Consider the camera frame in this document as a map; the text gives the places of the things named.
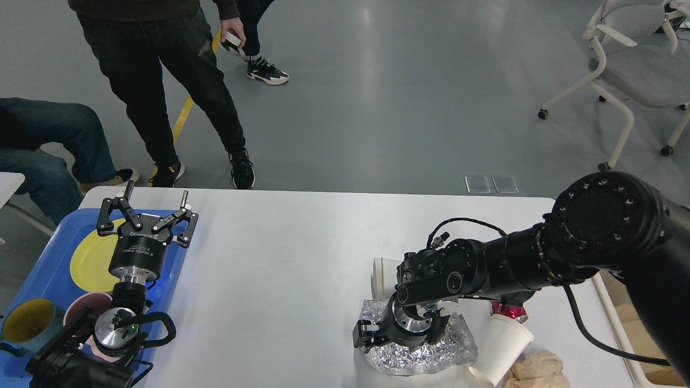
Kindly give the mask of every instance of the white chair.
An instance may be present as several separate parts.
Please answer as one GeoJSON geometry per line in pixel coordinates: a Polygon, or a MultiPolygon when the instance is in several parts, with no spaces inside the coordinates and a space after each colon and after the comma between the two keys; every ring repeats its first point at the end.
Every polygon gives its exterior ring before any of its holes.
{"type": "MultiPolygon", "coordinates": [[[[674,55],[678,39],[669,23],[676,17],[687,16],[687,11],[664,13],[668,0],[604,0],[592,16],[582,34],[590,41],[595,56],[589,60],[592,73],[542,105],[538,113],[546,119],[549,108],[561,99],[591,86],[599,92],[599,100],[609,101],[625,115],[625,126],[613,149],[611,158],[599,164],[600,171],[613,168],[633,129],[634,117],[630,109],[599,83],[605,81],[630,99],[652,108],[681,106],[690,97],[690,61],[674,55]],[[650,36],[662,26],[670,42],[670,49],[638,45],[634,39],[650,36]]],[[[690,120],[686,111],[661,154],[673,154],[681,132],[690,120]]]]}

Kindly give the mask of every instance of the black cable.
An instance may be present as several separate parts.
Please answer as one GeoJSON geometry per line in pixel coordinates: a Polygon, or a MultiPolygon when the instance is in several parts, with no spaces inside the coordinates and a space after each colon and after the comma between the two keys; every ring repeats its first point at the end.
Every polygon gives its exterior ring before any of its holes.
{"type": "Polygon", "coordinates": [[[137,384],[139,381],[141,381],[141,379],[144,378],[144,376],[146,376],[148,374],[148,372],[151,371],[151,369],[153,369],[153,362],[148,362],[148,361],[143,361],[143,360],[135,360],[135,361],[138,362],[139,364],[146,365],[147,368],[146,368],[146,370],[141,372],[137,377],[135,377],[134,380],[132,380],[132,384],[130,385],[130,387],[134,387],[135,384],[137,384]]]}
{"type": "Polygon", "coordinates": [[[628,358],[629,360],[633,361],[639,361],[639,362],[646,362],[647,364],[655,364],[655,365],[663,365],[665,367],[670,367],[671,365],[669,364],[668,360],[664,360],[663,358],[654,358],[654,357],[646,357],[646,356],[638,356],[637,354],[633,353],[628,353],[626,351],[622,351],[620,349],[616,349],[613,347],[610,347],[609,345],[606,345],[596,338],[594,338],[584,327],[584,323],[582,323],[582,317],[580,317],[580,310],[578,310],[578,304],[575,301],[575,296],[573,295],[573,290],[570,289],[569,285],[564,285],[563,289],[565,290],[566,295],[568,296],[568,302],[570,302],[570,308],[573,310],[573,317],[575,318],[575,323],[578,326],[578,329],[580,330],[580,333],[589,341],[594,344],[594,346],[598,347],[601,350],[608,351],[609,353],[615,354],[619,357],[623,358],[628,358]]]}
{"type": "Polygon", "coordinates": [[[503,229],[499,228],[498,226],[489,224],[488,222],[475,220],[474,218],[456,217],[456,218],[451,218],[449,220],[445,220],[445,221],[441,222],[440,224],[438,224],[438,226],[436,226],[436,229],[434,229],[433,232],[431,232],[431,234],[429,235],[429,239],[426,241],[426,248],[427,249],[431,248],[431,242],[433,241],[433,238],[434,238],[434,236],[436,236],[436,233],[438,232],[439,229],[441,229],[445,224],[450,224],[451,222],[455,222],[455,221],[474,222],[475,224],[486,226],[487,228],[491,228],[491,229],[497,231],[498,234],[501,235],[501,237],[508,235],[508,233],[503,231],[503,229]]]}

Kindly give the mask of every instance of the crumpled foil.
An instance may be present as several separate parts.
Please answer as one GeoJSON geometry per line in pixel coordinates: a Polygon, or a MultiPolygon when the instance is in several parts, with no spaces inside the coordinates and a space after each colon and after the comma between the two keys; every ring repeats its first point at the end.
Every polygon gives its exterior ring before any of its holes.
{"type": "MultiPolygon", "coordinates": [[[[365,300],[360,319],[379,322],[384,317],[388,300],[365,300]]],[[[396,376],[435,374],[453,365],[477,360],[477,345],[462,316],[453,313],[445,332],[434,345],[424,344],[410,348],[394,342],[373,347],[365,354],[366,360],[377,371],[396,376]]]]}

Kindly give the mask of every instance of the leg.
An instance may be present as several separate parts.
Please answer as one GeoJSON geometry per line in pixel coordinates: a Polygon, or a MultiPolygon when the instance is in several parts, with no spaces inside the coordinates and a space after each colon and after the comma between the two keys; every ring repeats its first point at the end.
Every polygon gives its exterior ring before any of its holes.
{"type": "Polygon", "coordinates": [[[261,53],[259,42],[258,24],[261,17],[273,0],[238,0],[237,9],[239,19],[244,26],[244,35],[247,38],[242,50],[249,57],[255,57],[261,53]]]}
{"type": "Polygon", "coordinates": [[[0,105],[41,144],[63,144],[75,157],[72,174],[77,181],[105,182],[115,176],[103,126],[91,108],[20,98],[2,99],[0,105]]]}
{"type": "Polygon", "coordinates": [[[168,122],[163,70],[141,24],[79,16],[84,37],[110,80],[113,93],[127,105],[127,116],[158,166],[177,163],[168,122]]]}
{"type": "Polygon", "coordinates": [[[157,34],[161,61],[206,113],[225,150],[239,151],[245,139],[237,110],[216,67],[210,27],[201,10],[186,17],[147,23],[157,34]]]}
{"type": "Polygon", "coordinates": [[[24,174],[26,180],[17,194],[29,193],[31,200],[56,225],[81,203],[77,183],[67,171],[67,163],[59,157],[3,147],[0,171],[24,174]]]}

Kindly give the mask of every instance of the white paper cup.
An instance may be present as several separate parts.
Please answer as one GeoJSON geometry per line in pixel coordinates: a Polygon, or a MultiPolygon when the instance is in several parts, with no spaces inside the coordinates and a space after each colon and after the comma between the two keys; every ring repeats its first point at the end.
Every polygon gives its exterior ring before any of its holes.
{"type": "Polygon", "coordinates": [[[374,258],[374,269],[371,274],[371,296],[374,299],[391,298],[397,284],[398,265],[400,265],[399,260],[374,258]]]}
{"type": "Polygon", "coordinates": [[[500,314],[494,314],[479,345],[479,357],[469,367],[477,379],[494,386],[534,340],[534,336],[520,323],[500,314]]]}

